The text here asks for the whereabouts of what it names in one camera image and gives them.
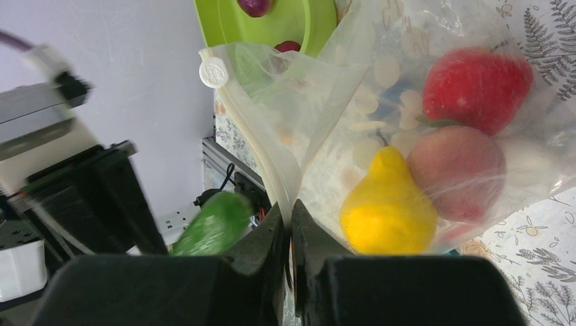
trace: white cable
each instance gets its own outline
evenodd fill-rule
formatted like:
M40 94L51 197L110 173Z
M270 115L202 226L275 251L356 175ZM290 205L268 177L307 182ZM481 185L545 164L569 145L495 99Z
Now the white cable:
M47 81L53 82L60 74L71 71L72 67L58 51L46 44L31 48L22 55L22 62L40 72Z

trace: black cable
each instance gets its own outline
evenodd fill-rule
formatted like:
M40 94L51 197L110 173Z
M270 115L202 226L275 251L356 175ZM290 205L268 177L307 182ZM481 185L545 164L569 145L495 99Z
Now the black cable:
M234 173L235 168L236 168L236 166L234 165L234 163L230 163L228 165L228 167L226 168L226 178L224 179L224 182L220 186L220 190L224 190L224 187L226 186L226 184L228 182L230 182L231 184L234 185L234 187L236 187L236 183L233 182L233 180L232 180L232 174Z
M199 197L197 197L196 200L194 201L194 206L199 206L200 208L202 208L204 204L206 204L208 199L212 198L212 196L218 194L219 192L221 192L220 189L208 189L202 192L202 194Z

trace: patterned tablecloth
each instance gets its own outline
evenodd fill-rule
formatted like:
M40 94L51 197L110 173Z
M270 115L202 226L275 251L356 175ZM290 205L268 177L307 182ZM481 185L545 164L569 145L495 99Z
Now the patterned tablecloth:
M575 3L484 1L507 23L528 61L550 87L563 101L576 105ZM335 2L342 17L350 0ZM218 98L215 134L221 146L258 172L244 138ZM506 275L531 325L576 325L575 197L576 188L529 206L459 248L462 254L490 259ZM290 304L285 306L285 325L296 325Z

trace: red apple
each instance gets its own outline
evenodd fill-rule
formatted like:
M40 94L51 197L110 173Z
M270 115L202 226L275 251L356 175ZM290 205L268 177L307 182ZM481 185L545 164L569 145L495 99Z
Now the red apple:
M414 182L449 221L481 222L500 196L506 176L500 147L465 126L420 137L407 163Z
M272 7L272 0L237 0L238 5L244 12L252 17L258 18L266 15Z
M486 48L455 50L442 56L428 74L424 114L492 136L514 119L532 81L532 67L524 57Z
M300 44L294 41L284 41L277 46L274 46L274 49L280 52L288 52L288 51L300 51Z

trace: white wall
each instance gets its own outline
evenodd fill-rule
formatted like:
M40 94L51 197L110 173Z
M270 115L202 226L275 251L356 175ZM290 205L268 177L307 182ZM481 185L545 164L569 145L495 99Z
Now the white wall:
M198 77L204 42L193 0L0 0L0 29L49 43L96 86L76 112L103 144L136 143L153 213L200 195L212 92ZM37 82L0 46L0 92Z

